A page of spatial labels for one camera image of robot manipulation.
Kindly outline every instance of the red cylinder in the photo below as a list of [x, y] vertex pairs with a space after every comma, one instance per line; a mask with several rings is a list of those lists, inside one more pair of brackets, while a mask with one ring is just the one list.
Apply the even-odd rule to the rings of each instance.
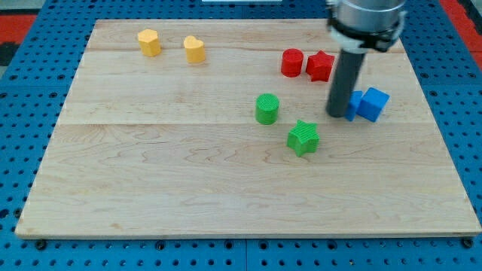
[[281, 73], [290, 78], [300, 75], [303, 57], [303, 52], [298, 49], [291, 48], [285, 50], [281, 62]]

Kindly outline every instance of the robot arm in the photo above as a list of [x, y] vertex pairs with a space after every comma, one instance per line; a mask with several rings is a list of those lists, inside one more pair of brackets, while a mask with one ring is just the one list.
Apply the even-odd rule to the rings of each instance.
[[386, 52], [404, 28], [405, 0], [327, 0], [328, 28], [341, 46], [326, 111], [342, 117], [368, 49]]

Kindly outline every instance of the red surface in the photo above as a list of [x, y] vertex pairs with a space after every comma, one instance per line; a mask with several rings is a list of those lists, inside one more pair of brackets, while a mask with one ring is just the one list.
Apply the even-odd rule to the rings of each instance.
[[330, 56], [320, 50], [316, 55], [308, 57], [307, 74], [311, 75], [311, 81], [328, 82], [331, 69], [333, 68], [334, 56]]
[[285, 50], [281, 62], [281, 73], [290, 78], [300, 75], [303, 58], [303, 52], [298, 49], [291, 48]]
[[482, 36], [475, 30], [475, 24], [467, 17], [464, 7], [457, 0], [440, 0], [442, 7], [456, 27], [457, 32], [482, 69]]
[[0, 44], [21, 44], [37, 15], [0, 15]]

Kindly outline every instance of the green block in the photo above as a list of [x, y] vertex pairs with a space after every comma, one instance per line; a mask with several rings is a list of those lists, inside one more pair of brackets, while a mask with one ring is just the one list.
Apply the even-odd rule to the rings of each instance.
[[296, 156], [314, 153], [318, 147], [319, 135], [316, 133], [316, 123], [305, 123], [298, 120], [296, 126], [289, 131], [286, 145], [294, 150]]
[[256, 99], [256, 120], [264, 125], [276, 122], [278, 118], [279, 100], [271, 93], [261, 94]]

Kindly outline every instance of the black cylinder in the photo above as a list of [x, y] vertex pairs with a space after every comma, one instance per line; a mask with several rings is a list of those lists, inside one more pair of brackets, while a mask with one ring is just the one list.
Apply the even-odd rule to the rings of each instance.
[[345, 115], [364, 57], [364, 53], [349, 53], [343, 49], [340, 51], [326, 105], [326, 111], [330, 116]]

